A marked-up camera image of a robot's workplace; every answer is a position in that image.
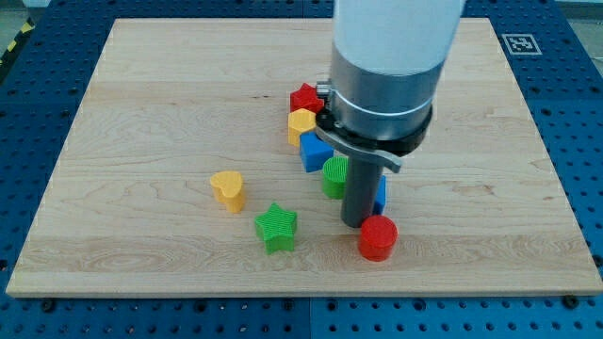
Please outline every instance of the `red hexagon block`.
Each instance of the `red hexagon block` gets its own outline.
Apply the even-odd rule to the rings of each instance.
[[[318,113],[324,107],[324,101],[317,97],[317,90],[312,86],[303,83],[300,89],[290,95],[291,112],[300,108],[305,108],[314,113]]]
[[[360,229],[358,250],[370,261],[383,261],[391,255],[397,239],[398,229],[394,221],[384,216],[368,217]]]

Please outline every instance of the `3d printed block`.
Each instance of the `3d printed block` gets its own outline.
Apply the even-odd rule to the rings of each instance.
[[[348,173],[348,158],[334,156],[322,167],[322,192],[331,199],[343,199]]]
[[[293,236],[297,231],[297,212],[287,211],[273,202],[268,212],[255,218],[255,233],[266,243],[266,253],[294,250]]]
[[[383,214],[383,209],[387,203],[387,178],[381,177],[379,182],[379,189],[377,190],[377,197],[375,197],[375,204],[373,206],[373,215]]]
[[[225,170],[214,174],[209,183],[214,190],[214,198],[224,203],[232,213],[239,213],[245,205],[243,176],[233,170]]]
[[[368,260],[380,262],[389,258],[397,239],[394,221],[384,216],[368,217],[362,223],[358,250]]]
[[[320,140],[316,133],[307,132],[300,136],[300,157],[307,173],[322,170],[333,154],[333,147]]]
[[[318,113],[320,109],[324,107],[324,101],[317,97],[316,88],[305,83],[301,85],[300,89],[292,92],[289,97],[291,105],[290,112],[305,108],[314,113]]]
[[[300,108],[289,113],[288,141],[291,145],[300,147],[300,135],[310,132],[317,126],[317,115],[311,111]]]

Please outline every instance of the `blue perforated panel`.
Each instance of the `blue perforated panel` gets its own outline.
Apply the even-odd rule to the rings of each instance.
[[[332,13],[333,1],[328,0],[53,1],[0,88],[2,289],[115,18],[313,18]],[[600,263],[601,77],[552,1],[469,0],[464,15],[491,19],[579,225]],[[531,35],[541,55],[514,54],[503,34]],[[484,334],[501,338],[603,337],[603,298],[51,301],[15,300],[0,294],[2,338]]]

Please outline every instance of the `green block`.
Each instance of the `green block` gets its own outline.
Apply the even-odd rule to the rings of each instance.
[[[322,167],[322,192],[331,199],[343,199],[348,174],[348,158],[334,156]]]
[[[268,212],[255,217],[255,233],[266,243],[266,253],[294,250],[294,235],[298,228],[297,212],[287,211],[273,202]]]

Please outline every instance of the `yellow hexagon block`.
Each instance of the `yellow hexagon block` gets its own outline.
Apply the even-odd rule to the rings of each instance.
[[[245,205],[245,191],[243,190],[243,176],[235,170],[218,172],[209,179],[214,198],[226,205],[232,213],[239,213]]]
[[[300,147],[300,135],[314,130],[317,126],[317,115],[305,108],[289,113],[288,141],[295,147]]]

